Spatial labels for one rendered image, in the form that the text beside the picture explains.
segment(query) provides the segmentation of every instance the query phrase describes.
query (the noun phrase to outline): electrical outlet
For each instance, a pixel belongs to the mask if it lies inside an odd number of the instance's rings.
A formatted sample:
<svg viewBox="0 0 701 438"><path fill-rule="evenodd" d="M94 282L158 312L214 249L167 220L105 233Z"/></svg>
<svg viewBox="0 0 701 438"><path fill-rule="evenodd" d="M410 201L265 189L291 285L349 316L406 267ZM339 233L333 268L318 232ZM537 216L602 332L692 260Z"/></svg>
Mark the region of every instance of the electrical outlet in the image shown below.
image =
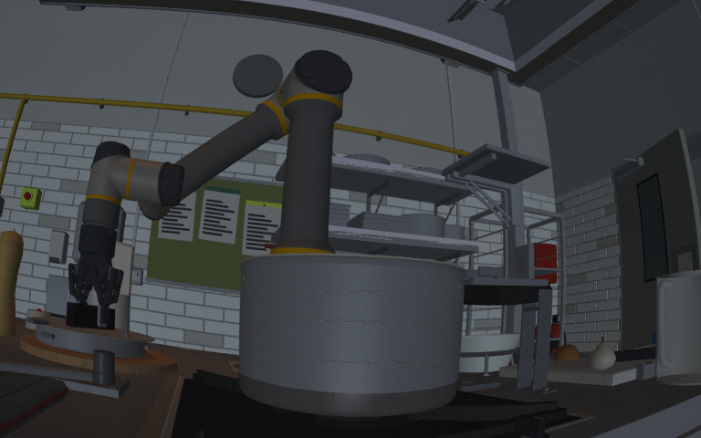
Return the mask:
<svg viewBox="0 0 701 438"><path fill-rule="evenodd" d="M143 284L143 269L133 267L131 269L131 283L136 286Z"/></svg>

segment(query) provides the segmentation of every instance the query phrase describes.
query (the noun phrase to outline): white pitcher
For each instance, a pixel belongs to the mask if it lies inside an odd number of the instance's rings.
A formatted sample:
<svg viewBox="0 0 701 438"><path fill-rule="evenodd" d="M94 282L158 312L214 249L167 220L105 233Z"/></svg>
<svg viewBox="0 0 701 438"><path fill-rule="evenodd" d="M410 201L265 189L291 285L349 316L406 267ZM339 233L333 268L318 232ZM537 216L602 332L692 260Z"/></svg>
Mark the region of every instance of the white pitcher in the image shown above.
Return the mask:
<svg viewBox="0 0 701 438"><path fill-rule="evenodd" d="M701 385L701 270L657 278L657 381Z"/></svg>

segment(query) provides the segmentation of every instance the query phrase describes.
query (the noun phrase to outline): jug handle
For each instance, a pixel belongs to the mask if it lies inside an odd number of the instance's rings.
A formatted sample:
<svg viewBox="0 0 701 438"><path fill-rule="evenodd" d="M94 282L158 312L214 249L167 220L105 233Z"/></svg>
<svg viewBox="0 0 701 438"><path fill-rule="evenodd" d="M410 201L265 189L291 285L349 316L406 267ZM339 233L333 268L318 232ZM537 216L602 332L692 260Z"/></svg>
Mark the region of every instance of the jug handle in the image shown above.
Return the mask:
<svg viewBox="0 0 701 438"><path fill-rule="evenodd" d="M670 280L662 280L657 284L657 358L664 368L672 368L672 362L664 354L664 290L670 287Z"/></svg>

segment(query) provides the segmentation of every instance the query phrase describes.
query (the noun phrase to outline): white brick wall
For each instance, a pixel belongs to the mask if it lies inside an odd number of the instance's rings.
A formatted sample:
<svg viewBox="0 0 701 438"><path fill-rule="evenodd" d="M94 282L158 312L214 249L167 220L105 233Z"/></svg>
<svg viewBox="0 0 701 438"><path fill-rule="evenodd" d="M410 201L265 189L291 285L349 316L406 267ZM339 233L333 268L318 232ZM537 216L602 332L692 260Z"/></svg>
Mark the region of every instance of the white brick wall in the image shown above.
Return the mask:
<svg viewBox="0 0 701 438"><path fill-rule="evenodd" d="M5 125L4 128L0 128L0 144L7 142L12 123L12 120L0 120L0 126ZM134 151L149 151L150 160L176 162L183 155L211 139L211 137L198 135L154 132L149 145L150 133L142 130L63 124L59 131L44 132L31 130L31 122L26 121L20 122L19 128L7 166L2 191L2 195L6 198L5 211L0 220L0 232L14 227L25 238L25 256L20 265L16 288L16 314L19 317L23 317L28 308L42 307L41 305L46 303L48 274L68 276L68 263L72 262L70 256L74 242L72 230L75 228L78 205L85 201L85 195L61 192L60 184L62 180L83 182L89 180L89 169L96 146L103 141L119 141ZM241 177L254 181L274 181L279 165L286 158L287 146L267 143L257 148L257 151L261 153L256 159L243 159L222 172L222 176ZM42 189L43 199L39 211L26 211L19 207L18 197L23 186ZM500 201L499 193L487 193L496 201ZM524 192L524 197L525 205L542 210L555 210L555 200L552 196ZM331 189L331 201L350 205L353 215L365 211L365 202L351 201L351 193L348 191ZM383 214L400 215L434 211L433 205L429 203L396 198L385 198L385 202L380 208L380 213ZM460 204L459 222L465 226L467 226L468 216L486 208L474 196L461 201ZM140 214L135 229L133 225L137 217L137 204L123 201L122 207L127 212L125 242L130 244L136 233L135 254L148 255L151 221ZM449 206L441 206L439 214L446 215L449 210ZM47 252L51 229L39 226L41 214L70 219L70 229L66 230L69 235L69 260L63 266L48 263ZM527 217L530 223L543 219L542 216L532 214L527 214ZM448 223L455 223L455 209ZM614 224L601 222L603 227L610 225ZM479 230L477 235L485 235L498 229L500 227L497 225L476 224L476 230ZM536 243L551 239L556 234L557 225L549 224L543 229L534 230L532 241ZM551 241L551 243L558 245L557 241ZM476 259L475 267L501 266L501 234L485 238L479 243L479 247L481 252L497 251L497 253ZM467 267L468 261L469 257L463 257L459 264ZM553 306L557 306L556 298L553 300ZM240 299L235 295L149 283L144 283L142 286L132 285L131 330L153 336L156 342L165 345L237 354L239 308ZM501 308L475 307L472 319L473 333L498 333L500 318ZM209 339L219 337L221 340L219 345L223 345L224 348L184 343L185 332L190 332L190 339L197 339L197 336L214 337Z"/></svg>
<svg viewBox="0 0 701 438"><path fill-rule="evenodd" d="M604 336L613 349L621 340L621 267L618 218L611 177L556 199L565 219L565 332L580 351Z"/></svg>

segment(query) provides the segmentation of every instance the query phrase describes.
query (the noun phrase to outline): red fire extinguisher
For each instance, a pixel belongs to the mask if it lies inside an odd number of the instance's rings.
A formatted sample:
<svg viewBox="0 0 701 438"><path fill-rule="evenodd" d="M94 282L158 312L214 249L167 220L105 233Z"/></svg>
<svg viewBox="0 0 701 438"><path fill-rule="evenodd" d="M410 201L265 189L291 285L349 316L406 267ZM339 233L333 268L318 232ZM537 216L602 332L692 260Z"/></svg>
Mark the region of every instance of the red fire extinguisher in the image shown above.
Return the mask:
<svg viewBox="0 0 701 438"><path fill-rule="evenodd" d="M536 339L538 338L538 326L536 326ZM552 316L552 325L550 326L550 352L555 352L560 347L560 323L558 316Z"/></svg>

